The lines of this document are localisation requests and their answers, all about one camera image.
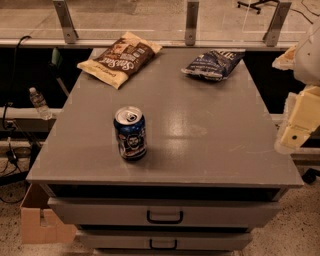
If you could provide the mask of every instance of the table top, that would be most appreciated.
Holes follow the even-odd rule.
[[[164,48],[119,90],[82,72],[27,180],[44,184],[299,187],[290,156],[241,61],[227,80],[180,69],[205,48]],[[94,49],[95,58],[103,49]],[[123,106],[146,119],[148,152],[121,158],[113,127]]]

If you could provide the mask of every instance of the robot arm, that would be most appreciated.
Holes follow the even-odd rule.
[[[295,49],[293,72],[307,86],[299,95],[290,93],[275,149],[291,154],[320,126],[320,19],[299,41]]]

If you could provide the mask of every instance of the drawer handle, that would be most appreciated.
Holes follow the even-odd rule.
[[[147,220],[151,224],[169,224],[169,225],[179,224],[183,220],[183,211],[179,212],[179,219],[177,220],[153,220],[151,219],[151,212],[147,211]]]
[[[178,241],[177,241],[177,239],[175,239],[174,240],[174,245],[172,247],[154,247],[152,245],[152,239],[150,239],[149,240],[149,246],[150,246],[150,249],[153,249],[153,250],[171,251],[171,250],[176,250],[177,249]]]

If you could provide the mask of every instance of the drawer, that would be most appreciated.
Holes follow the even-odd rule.
[[[186,227],[262,227],[277,202],[50,198],[65,224]]]
[[[231,251],[193,251],[193,250],[130,250],[130,249],[95,249],[93,255],[100,256],[234,256]]]
[[[79,230],[77,236],[89,248],[143,249],[154,251],[242,250],[249,233],[171,232],[132,230]]]

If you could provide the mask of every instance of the blue chip bag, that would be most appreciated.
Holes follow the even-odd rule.
[[[190,76],[218,82],[228,78],[244,55],[245,50],[242,49],[210,50],[199,55],[181,71]]]

